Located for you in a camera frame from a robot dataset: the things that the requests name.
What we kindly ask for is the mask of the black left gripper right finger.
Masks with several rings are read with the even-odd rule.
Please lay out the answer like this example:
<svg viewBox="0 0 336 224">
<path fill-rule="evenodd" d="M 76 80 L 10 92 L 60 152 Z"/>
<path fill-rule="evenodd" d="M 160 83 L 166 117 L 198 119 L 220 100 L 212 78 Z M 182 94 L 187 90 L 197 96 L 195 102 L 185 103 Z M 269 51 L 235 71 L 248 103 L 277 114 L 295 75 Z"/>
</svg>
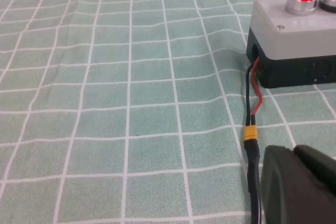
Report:
<svg viewBox="0 0 336 224">
<path fill-rule="evenodd" d="M 313 173 L 315 178 L 322 182 L 328 191 L 335 196 L 335 160 L 308 145 L 297 145 L 293 152 Z"/>
</svg>

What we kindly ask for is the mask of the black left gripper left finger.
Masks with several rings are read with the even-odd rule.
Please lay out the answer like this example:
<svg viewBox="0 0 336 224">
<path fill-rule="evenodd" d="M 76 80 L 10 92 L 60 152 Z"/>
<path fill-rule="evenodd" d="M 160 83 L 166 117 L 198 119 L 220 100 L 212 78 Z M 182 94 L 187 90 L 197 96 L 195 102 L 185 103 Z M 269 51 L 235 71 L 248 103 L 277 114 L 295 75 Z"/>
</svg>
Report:
<svg viewBox="0 0 336 224">
<path fill-rule="evenodd" d="M 293 149 L 266 147 L 260 181 L 266 223 L 335 223 L 335 196 Z"/>
</svg>

